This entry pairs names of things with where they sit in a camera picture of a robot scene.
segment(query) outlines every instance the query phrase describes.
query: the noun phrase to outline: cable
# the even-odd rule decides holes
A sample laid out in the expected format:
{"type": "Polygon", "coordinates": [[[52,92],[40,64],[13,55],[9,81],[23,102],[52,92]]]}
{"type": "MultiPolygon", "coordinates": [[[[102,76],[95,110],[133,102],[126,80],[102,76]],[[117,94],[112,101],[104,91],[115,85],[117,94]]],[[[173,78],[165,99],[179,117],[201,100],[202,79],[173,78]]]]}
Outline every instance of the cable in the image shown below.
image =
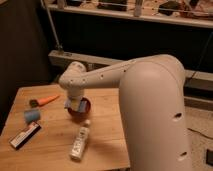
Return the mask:
{"type": "Polygon", "coordinates": [[[202,137],[205,137],[205,138],[207,138],[207,139],[213,140],[213,137],[210,137],[210,136],[208,136],[208,135],[205,135],[205,134],[203,134],[202,132],[196,131],[196,130],[194,130],[194,129],[192,129],[192,128],[187,128],[187,129],[188,129],[189,131],[192,131],[192,132],[194,132],[194,133],[199,134],[199,135],[202,136],[202,137]]]}
{"type": "Polygon", "coordinates": [[[207,48],[209,46],[209,42],[212,39],[212,36],[213,36],[213,31],[210,33],[210,35],[209,35],[209,37],[208,37],[208,39],[206,41],[206,44],[205,44],[205,46],[204,46],[204,48],[202,50],[202,53],[201,53],[201,56],[200,56],[200,60],[198,61],[197,67],[195,68],[195,71],[193,72],[191,77],[186,80],[184,86],[186,86],[186,84],[188,84],[194,78],[195,74],[197,73],[198,69],[200,68],[200,66],[201,66],[201,64],[203,62],[203,59],[204,59],[204,57],[206,55],[206,51],[207,51],[207,48]]]}

